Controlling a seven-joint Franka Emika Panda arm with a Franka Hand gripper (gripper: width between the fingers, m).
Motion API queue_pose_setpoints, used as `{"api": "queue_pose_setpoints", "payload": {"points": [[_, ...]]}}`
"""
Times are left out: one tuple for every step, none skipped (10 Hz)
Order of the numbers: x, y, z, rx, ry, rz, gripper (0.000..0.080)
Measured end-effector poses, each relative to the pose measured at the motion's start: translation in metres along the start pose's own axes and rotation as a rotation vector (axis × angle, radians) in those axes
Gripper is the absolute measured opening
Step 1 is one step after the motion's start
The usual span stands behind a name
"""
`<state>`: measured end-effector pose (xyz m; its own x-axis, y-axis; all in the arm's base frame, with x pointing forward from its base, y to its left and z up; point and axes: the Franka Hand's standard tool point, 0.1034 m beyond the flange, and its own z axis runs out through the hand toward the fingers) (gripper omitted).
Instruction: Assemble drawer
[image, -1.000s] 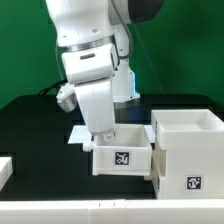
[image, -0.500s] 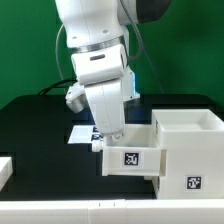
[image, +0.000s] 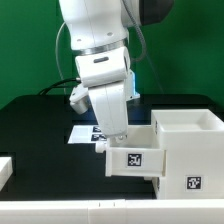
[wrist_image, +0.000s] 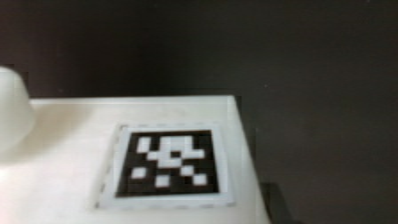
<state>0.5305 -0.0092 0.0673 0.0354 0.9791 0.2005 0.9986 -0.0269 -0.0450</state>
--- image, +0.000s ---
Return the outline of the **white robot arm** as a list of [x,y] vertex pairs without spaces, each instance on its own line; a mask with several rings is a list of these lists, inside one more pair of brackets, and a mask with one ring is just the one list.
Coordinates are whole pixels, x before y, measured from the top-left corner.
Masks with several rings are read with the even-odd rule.
[[59,0],[81,83],[70,105],[79,114],[92,107],[102,133],[128,134],[126,102],[133,95],[128,29],[162,21],[174,0]]

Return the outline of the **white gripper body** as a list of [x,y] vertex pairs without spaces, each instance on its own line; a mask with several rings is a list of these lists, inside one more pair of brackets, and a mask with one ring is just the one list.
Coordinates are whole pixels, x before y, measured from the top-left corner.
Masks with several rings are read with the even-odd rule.
[[70,106],[78,113],[88,110],[90,99],[98,125],[106,137],[125,136],[128,132],[125,84],[123,81],[85,88],[74,87],[70,95]]

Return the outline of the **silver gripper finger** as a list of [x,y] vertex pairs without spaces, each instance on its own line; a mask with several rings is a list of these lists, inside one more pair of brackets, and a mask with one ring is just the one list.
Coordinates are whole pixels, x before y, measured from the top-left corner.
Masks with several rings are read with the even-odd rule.
[[127,140],[127,135],[119,135],[115,137],[116,142],[122,143]]

